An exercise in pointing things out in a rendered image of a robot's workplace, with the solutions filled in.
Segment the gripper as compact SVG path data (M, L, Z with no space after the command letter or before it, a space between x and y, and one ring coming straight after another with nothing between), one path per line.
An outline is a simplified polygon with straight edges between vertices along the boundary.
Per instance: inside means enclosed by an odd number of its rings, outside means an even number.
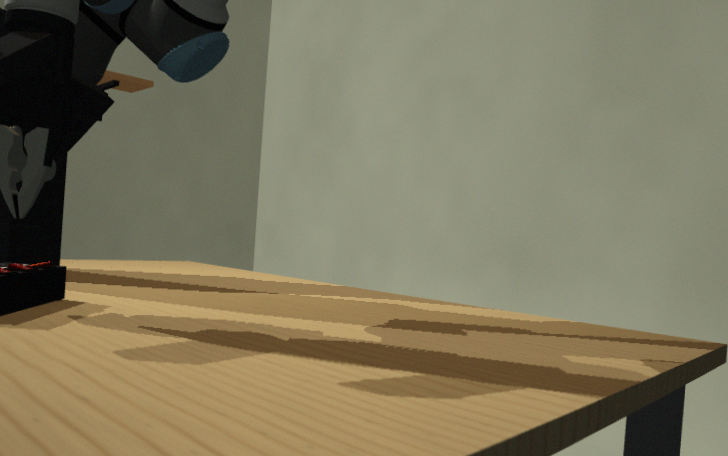
M85 88L70 80L75 40L71 21L43 11L11 9L4 26L12 32L50 33L56 45L55 56L0 86L0 189L13 217L24 219L44 183L55 176L53 156L67 131L81 131ZM27 156L20 127L33 129L24 139Z

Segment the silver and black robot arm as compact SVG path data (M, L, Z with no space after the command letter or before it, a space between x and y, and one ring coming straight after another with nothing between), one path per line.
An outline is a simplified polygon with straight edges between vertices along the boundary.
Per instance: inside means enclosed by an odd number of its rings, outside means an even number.
M95 87L126 37L173 80L201 78L228 51L229 39L222 32L229 20L227 2L5 0L4 8L48 12L76 24L72 73ZM50 33L14 31L0 37L0 86L55 55Z

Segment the black power strip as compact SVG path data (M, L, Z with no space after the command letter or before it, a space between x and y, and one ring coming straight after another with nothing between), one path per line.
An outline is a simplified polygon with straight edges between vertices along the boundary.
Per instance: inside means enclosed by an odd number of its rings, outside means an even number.
M0 316L65 299L66 268L0 263Z

